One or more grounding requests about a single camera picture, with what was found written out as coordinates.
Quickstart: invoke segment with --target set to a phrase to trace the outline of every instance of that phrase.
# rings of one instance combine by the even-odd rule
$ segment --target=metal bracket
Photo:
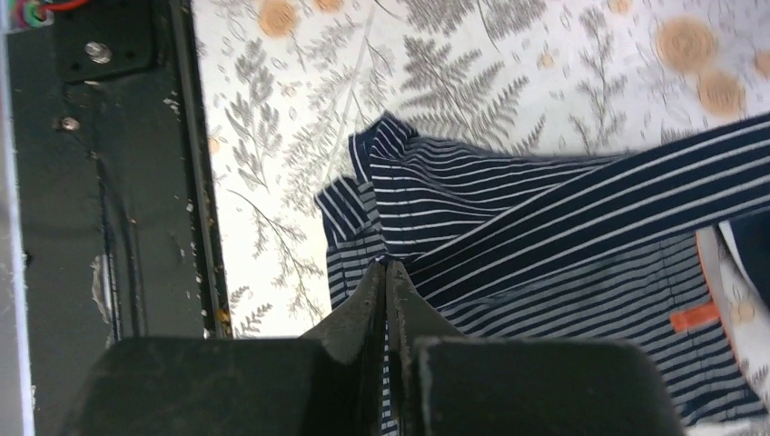
[[[398,337],[389,365],[399,435],[684,436],[637,347],[464,337],[399,262],[372,263],[353,295],[299,339],[118,342],[61,434],[379,436],[385,317]]]
[[[93,0],[54,15],[56,70],[67,83],[102,80],[153,64],[151,0]]]

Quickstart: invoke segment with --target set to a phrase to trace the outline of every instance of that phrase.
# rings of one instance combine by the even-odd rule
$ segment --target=bolt
[[[104,44],[90,42],[85,45],[85,53],[97,64],[106,64],[113,58],[113,52]]]
[[[65,129],[67,132],[74,132],[75,130],[80,128],[80,123],[75,120],[72,116],[66,116],[65,118],[62,118],[61,122],[62,128]]]

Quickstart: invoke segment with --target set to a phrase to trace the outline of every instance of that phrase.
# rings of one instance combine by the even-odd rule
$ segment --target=clothing
[[[623,156],[495,154],[391,114],[349,146],[356,179],[316,199],[332,307],[392,256],[468,335],[630,340],[685,425],[765,413],[721,325],[669,317],[710,302],[695,231],[770,207],[770,116]]]
[[[770,307],[770,213],[720,223],[719,230],[738,270],[752,291]]]

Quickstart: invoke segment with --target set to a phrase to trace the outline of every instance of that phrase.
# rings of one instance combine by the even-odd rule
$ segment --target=orange label
[[[714,302],[707,302],[692,309],[674,312],[669,316],[674,332],[686,332],[703,324],[719,320],[719,309]]]

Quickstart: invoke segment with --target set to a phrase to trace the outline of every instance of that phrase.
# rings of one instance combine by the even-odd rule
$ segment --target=floral tablecloth
[[[329,311],[312,198],[351,173],[348,135],[385,110],[514,154],[609,154],[770,109],[770,0],[195,0],[193,11],[237,337],[298,335]]]

